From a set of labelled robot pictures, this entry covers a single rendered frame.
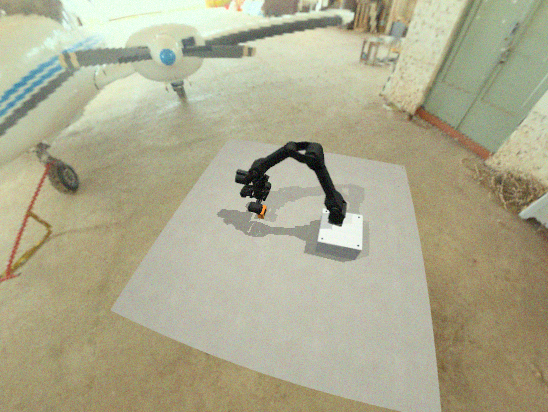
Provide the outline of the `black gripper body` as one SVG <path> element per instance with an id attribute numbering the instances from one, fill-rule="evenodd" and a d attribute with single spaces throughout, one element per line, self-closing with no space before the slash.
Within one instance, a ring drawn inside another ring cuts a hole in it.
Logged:
<path id="1" fill-rule="evenodd" d="M 248 211 L 249 212 L 254 212 L 254 213 L 258 213 L 260 214 L 262 209 L 263 209 L 263 205 L 261 204 L 262 200 L 265 199 L 265 196 L 267 194 L 267 189 L 270 190 L 271 189 L 271 183 L 270 182 L 265 182 L 265 187 L 262 189 L 262 190 L 256 190 L 254 188 L 252 188 L 252 191 L 254 192 L 253 194 L 253 197 L 256 198 L 256 202 L 250 202 L 249 206 L 248 206 Z"/>

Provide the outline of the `orange block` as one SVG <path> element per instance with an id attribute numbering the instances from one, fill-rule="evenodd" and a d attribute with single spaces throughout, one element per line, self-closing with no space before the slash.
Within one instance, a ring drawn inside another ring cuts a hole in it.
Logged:
<path id="1" fill-rule="evenodd" d="M 266 205 L 263 205 L 262 212 L 260 213 L 260 215 L 257 214 L 258 218 L 264 219 L 266 211 L 267 211 Z"/>

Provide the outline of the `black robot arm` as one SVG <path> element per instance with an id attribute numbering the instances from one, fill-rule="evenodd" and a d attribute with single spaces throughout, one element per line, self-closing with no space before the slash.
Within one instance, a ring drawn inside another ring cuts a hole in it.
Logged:
<path id="1" fill-rule="evenodd" d="M 305 155 L 298 151 L 306 150 Z M 323 190 L 326 194 L 325 206 L 329 211 L 329 224 L 342 227 L 346 218 L 347 202 L 343 199 L 340 192 L 336 191 L 328 170 L 324 164 L 324 153 L 320 143 L 317 142 L 288 142 L 285 146 L 264 158 L 254 160 L 248 171 L 237 169 L 235 182 L 244 184 L 240 191 L 240 196 L 252 197 L 252 188 L 262 190 L 267 183 L 269 176 L 265 172 L 272 166 L 278 164 L 288 157 L 293 157 L 301 163 L 306 163 L 309 168 L 315 171 Z M 252 185 L 249 183 L 252 182 Z"/>

